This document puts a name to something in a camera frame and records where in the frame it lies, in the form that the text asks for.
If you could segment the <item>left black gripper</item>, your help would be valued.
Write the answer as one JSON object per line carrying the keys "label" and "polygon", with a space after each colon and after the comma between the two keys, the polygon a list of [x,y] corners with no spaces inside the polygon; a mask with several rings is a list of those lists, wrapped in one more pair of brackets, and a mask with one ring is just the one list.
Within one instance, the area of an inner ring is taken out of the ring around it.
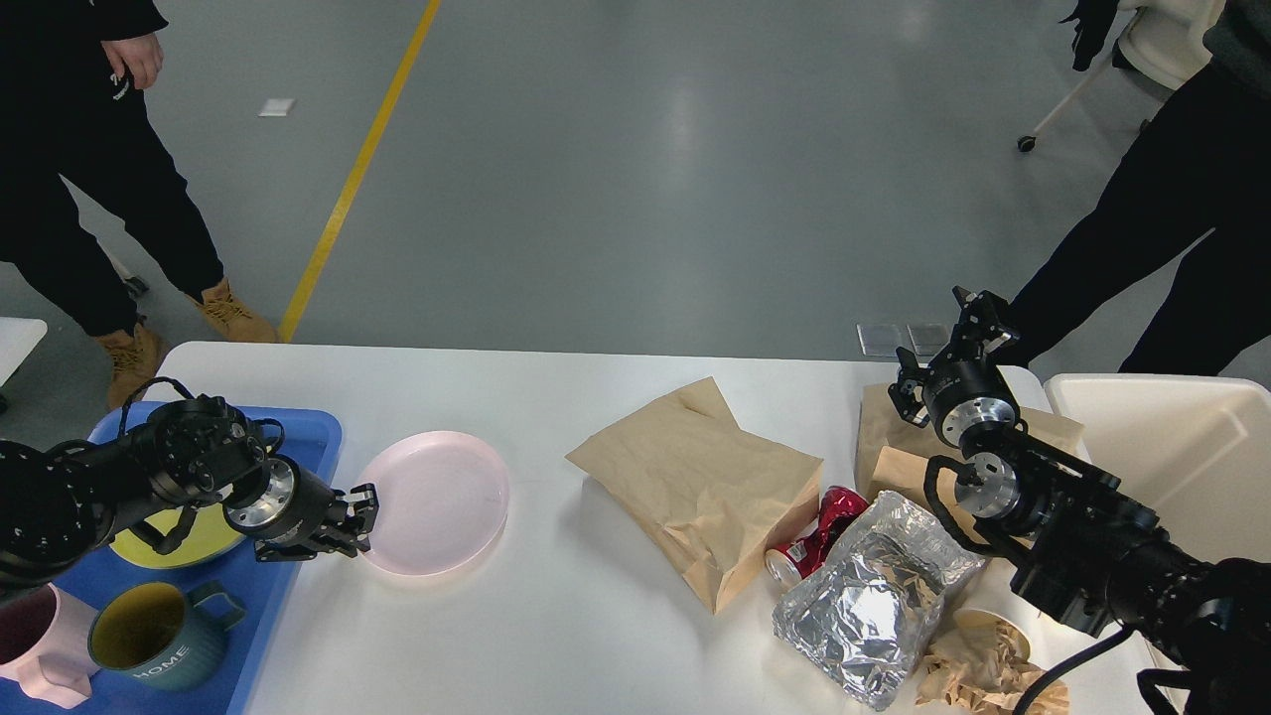
{"label": "left black gripper", "polygon": [[310,561],[324,552],[369,551],[377,518],[376,484],[333,490],[285,456],[236,481],[222,500],[228,525],[254,540],[257,563]]}

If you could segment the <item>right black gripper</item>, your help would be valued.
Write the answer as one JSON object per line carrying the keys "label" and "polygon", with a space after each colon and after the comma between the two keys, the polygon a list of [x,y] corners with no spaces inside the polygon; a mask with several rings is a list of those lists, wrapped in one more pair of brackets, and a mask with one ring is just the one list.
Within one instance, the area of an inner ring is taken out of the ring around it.
{"label": "right black gripper", "polygon": [[949,448],[962,451],[989,431],[1021,422],[1018,406],[1000,370],[1008,352],[1021,340],[1009,317],[1009,304],[993,291],[953,286],[960,317],[952,329],[952,359],[937,357],[921,366],[916,353],[899,345],[899,373],[887,389],[902,422],[933,425]]}

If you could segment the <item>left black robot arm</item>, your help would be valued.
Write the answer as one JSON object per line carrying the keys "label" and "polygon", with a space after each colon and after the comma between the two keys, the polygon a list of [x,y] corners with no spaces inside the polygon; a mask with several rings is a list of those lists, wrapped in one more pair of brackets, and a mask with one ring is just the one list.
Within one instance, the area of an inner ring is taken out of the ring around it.
{"label": "left black robot arm", "polygon": [[184,385],[178,392],[141,424],[121,422],[111,442],[70,439],[50,451],[3,443],[4,603],[36,593],[122,532],[167,555],[210,507],[250,540],[259,563],[369,551],[372,484],[336,490],[281,453],[285,438],[269,438],[264,418]]}

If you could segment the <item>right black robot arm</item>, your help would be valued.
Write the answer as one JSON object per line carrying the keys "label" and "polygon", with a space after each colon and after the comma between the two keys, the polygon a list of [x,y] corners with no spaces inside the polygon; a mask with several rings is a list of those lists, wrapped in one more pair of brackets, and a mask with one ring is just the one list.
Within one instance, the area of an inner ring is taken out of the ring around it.
{"label": "right black robot arm", "polygon": [[[1021,339],[1008,304],[991,291],[953,293],[960,317],[948,344],[927,363],[897,348],[887,389],[902,422],[960,452],[927,458],[927,505],[962,549],[1014,566],[1014,594],[1098,638],[1036,679],[1014,711],[1140,634],[1173,662],[1139,671],[1154,714],[1173,711],[1171,690],[1188,693],[1188,714],[1257,712],[1268,702],[1270,566],[1190,556],[1116,476],[1032,436],[996,366],[996,352]],[[1120,631],[1101,639],[1110,622]]]}

